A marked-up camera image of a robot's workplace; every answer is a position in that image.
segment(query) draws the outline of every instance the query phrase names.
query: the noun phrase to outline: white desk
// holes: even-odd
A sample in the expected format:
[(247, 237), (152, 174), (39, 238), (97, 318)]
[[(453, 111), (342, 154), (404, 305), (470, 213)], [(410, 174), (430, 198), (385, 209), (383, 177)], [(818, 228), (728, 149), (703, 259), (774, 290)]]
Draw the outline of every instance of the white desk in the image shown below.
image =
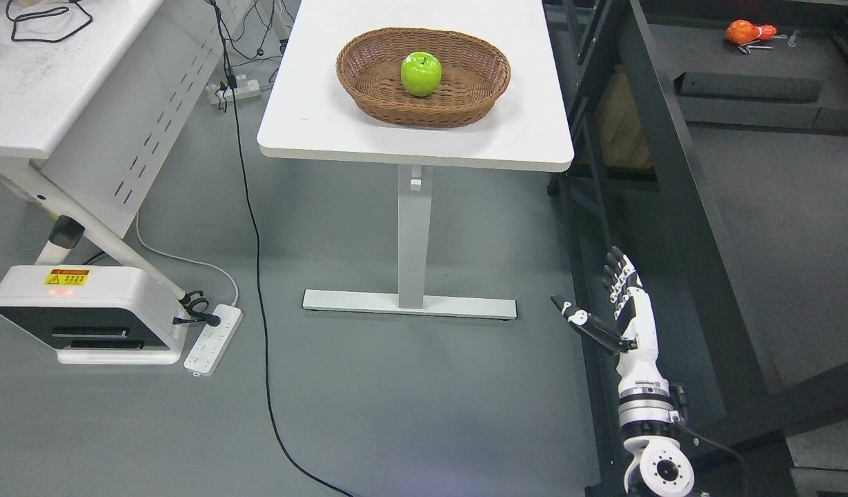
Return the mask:
[[(387, 26), (489, 41), (509, 60), (506, 93), (479, 122), (459, 128), (368, 117), (339, 84), (335, 58), (357, 35)], [(399, 164), (398, 293), (307, 290), (304, 308), (318, 311), (515, 319), (515, 301), (424, 295), (433, 167), (558, 173), (574, 158), (540, 0), (304, 0), (257, 141), (269, 157)]]
[[(11, 13), (45, 10), (48, 3), (27, 10), (14, 4)], [(237, 25), (249, 3), (219, 2), (225, 22)], [(95, 20), (55, 44), (11, 41), (4, 6), (0, 179), (52, 214), (73, 217), (103, 251), (148, 271), (181, 298), (184, 292), (121, 236), (221, 59), (212, 6), (85, 0)], [(27, 24), (43, 38), (71, 31), (69, 16)]]

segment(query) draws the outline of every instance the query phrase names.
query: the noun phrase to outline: wicker basket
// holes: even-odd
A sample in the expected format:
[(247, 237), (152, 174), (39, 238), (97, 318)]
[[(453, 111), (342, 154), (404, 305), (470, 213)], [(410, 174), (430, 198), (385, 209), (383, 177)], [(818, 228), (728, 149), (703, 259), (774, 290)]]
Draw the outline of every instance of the wicker basket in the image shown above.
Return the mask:
[[(426, 51), (442, 63), (439, 88), (414, 97), (402, 87), (405, 56)], [(354, 38), (338, 54), (338, 79), (364, 113), (409, 126), (477, 122), (509, 84), (509, 62), (486, 41), (454, 31), (384, 28)]]

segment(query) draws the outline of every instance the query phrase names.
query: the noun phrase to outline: robotic arm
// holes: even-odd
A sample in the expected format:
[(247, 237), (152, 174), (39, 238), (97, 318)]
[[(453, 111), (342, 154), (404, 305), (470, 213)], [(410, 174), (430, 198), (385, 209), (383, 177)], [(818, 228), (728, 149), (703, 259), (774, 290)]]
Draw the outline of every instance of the robotic arm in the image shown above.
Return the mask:
[(683, 497), (691, 493), (694, 471), (673, 437), (672, 424), (684, 418), (686, 413), (679, 410), (686, 407), (680, 391), (657, 370), (660, 350), (651, 298), (634, 265), (616, 246), (607, 254), (604, 272), (616, 328), (558, 295), (553, 303), (570, 327), (619, 356), (620, 432), (623, 447), (633, 456), (625, 475), (627, 494)]

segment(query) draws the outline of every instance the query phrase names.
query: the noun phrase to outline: warning label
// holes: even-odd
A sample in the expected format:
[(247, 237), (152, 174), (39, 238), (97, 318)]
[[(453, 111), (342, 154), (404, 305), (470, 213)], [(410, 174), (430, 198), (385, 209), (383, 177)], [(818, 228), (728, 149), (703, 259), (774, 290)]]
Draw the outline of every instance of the warning label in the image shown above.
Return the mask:
[(89, 276), (88, 269), (54, 269), (49, 271), (44, 280), (44, 285), (86, 285), (86, 277)]

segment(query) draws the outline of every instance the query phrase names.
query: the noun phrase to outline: table base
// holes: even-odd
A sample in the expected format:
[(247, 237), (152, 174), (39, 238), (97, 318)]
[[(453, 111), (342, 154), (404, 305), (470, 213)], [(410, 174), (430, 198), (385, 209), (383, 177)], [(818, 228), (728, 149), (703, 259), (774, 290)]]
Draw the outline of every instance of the table base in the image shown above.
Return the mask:
[(424, 295), (420, 309), (399, 307), (396, 293), (304, 290), (308, 311), (373, 312), (376, 314), (447, 315), (455, 318), (510, 320), (516, 318), (515, 301)]

